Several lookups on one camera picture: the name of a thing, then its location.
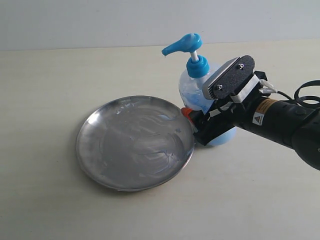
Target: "soap dispenser bottle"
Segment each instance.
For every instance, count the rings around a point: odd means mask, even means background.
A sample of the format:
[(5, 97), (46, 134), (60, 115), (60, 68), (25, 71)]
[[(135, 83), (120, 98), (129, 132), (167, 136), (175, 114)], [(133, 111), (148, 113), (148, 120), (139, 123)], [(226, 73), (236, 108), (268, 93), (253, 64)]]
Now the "soap dispenser bottle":
[[(207, 113), (213, 100), (206, 99), (202, 92), (202, 85), (219, 69), (219, 65), (208, 63), (207, 59), (197, 54), (197, 49), (202, 45), (199, 34), (189, 33), (180, 40), (165, 47), (162, 54), (167, 56), (175, 52), (190, 53), (191, 57), (186, 63), (186, 70), (179, 80), (179, 93), (183, 104), (187, 108)], [(229, 142), (236, 134), (236, 128), (232, 128), (208, 143), (209, 146), (218, 146)]]

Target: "table surface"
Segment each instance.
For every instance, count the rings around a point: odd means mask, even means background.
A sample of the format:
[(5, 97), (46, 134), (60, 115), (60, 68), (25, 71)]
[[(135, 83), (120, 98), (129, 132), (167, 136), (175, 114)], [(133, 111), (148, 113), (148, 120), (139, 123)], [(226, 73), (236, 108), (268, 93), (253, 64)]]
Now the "table surface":
[[(251, 55), (292, 96), (320, 78), (319, 46), (221, 43), (199, 53), (220, 64)], [(320, 172), (241, 129), (225, 145), (196, 149), (175, 178), (150, 190), (114, 192), (82, 173), (76, 135), (99, 106), (149, 95), (183, 107), (178, 80), (188, 55), (161, 49), (0, 52), (0, 239), (319, 239)]]

